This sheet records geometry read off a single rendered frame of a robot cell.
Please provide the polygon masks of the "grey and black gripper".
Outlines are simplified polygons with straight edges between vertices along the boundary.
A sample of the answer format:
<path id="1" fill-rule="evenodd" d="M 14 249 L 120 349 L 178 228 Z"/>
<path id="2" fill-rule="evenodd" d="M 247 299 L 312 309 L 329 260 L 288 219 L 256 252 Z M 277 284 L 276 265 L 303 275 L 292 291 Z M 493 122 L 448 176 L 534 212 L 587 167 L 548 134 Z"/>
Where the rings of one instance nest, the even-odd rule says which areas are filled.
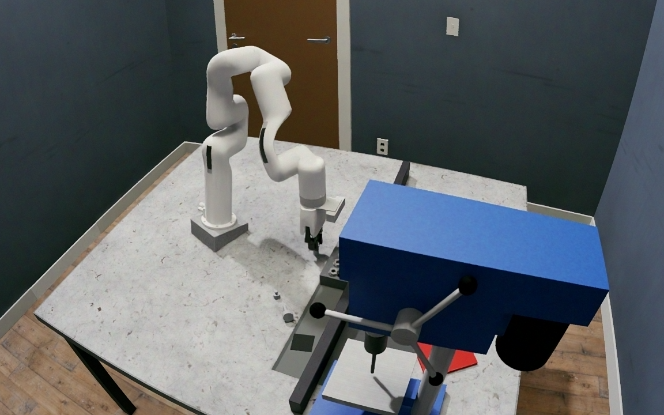
<path id="1" fill-rule="evenodd" d="M 318 243 L 323 243 L 322 226 L 326 220 L 326 210 L 316 208 L 306 207 L 302 204 L 300 208 L 300 234 L 305 234 L 305 243 L 308 243 L 308 249 L 313 251 L 318 251 Z"/>

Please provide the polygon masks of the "dark grey long flat bar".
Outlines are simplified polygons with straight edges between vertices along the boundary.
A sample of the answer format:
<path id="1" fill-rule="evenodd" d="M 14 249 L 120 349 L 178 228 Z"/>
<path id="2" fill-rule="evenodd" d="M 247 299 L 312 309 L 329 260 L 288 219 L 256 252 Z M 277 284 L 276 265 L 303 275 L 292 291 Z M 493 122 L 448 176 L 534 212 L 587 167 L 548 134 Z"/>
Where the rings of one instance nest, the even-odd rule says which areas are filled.
<path id="1" fill-rule="evenodd" d="M 393 184 L 405 186 L 409 177 L 409 165 L 410 162 L 402 162 Z M 349 315 L 349 282 L 339 299 L 339 303 L 335 306 L 334 312 Z M 297 386 L 293 389 L 292 396 L 288 400 L 292 412 L 303 414 L 305 411 L 346 323 L 347 321 L 330 318 Z"/>

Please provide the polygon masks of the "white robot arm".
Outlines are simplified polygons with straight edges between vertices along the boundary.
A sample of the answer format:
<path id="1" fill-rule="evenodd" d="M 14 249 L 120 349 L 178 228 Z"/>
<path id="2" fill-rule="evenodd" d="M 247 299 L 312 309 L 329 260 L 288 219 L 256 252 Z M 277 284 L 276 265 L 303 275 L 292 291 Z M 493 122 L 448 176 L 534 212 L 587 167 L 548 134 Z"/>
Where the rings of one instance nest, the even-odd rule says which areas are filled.
<path id="1" fill-rule="evenodd" d="M 200 202 L 198 207 L 203 212 L 201 223 L 210 229 L 228 229 L 236 224 L 229 158 L 247 145 L 248 105 L 243 97 L 233 95 L 231 77 L 249 72 L 263 117 L 259 152 L 268 176 L 282 182 L 298 174 L 300 203 L 307 208 L 327 210 L 326 221 L 335 223 L 345 206 L 345 197 L 326 196 L 324 160 L 305 145 L 275 153 L 275 134 L 292 113 L 284 88 L 292 72 L 286 63 L 254 46 L 220 52 L 206 68 L 206 123 L 220 131 L 201 146 L 205 164 L 205 203 Z"/>

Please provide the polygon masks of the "red flat plate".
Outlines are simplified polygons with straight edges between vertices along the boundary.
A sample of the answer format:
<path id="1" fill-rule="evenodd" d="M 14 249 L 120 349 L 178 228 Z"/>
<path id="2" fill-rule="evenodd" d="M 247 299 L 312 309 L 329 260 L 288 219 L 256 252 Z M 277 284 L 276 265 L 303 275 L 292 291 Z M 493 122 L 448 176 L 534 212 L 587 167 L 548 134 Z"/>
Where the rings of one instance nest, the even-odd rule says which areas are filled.
<path id="1" fill-rule="evenodd" d="M 418 342 L 418 345 L 421 347 L 422 352 L 426 355 L 426 358 L 428 359 L 432 346 L 427 345 L 427 344 L 422 344 L 422 342 Z M 421 365 L 422 373 L 424 373 L 425 366 L 422 365 L 422 362 L 418 357 L 417 357 L 417 360 Z M 453 371 L 458 371 L 460 369 L 468 368 L 469 366 L 476 365 L 477 363 L 478 363 L 478 361 L 477 361 L 476 357 L 474 356 L 474 353 L 456 350 L 456 352 L 454 353 L 454 358 L 453 358 L 452 363 L 450 365 L 450 369 L 448 370 L 447 373 L 451 373 Z"/>

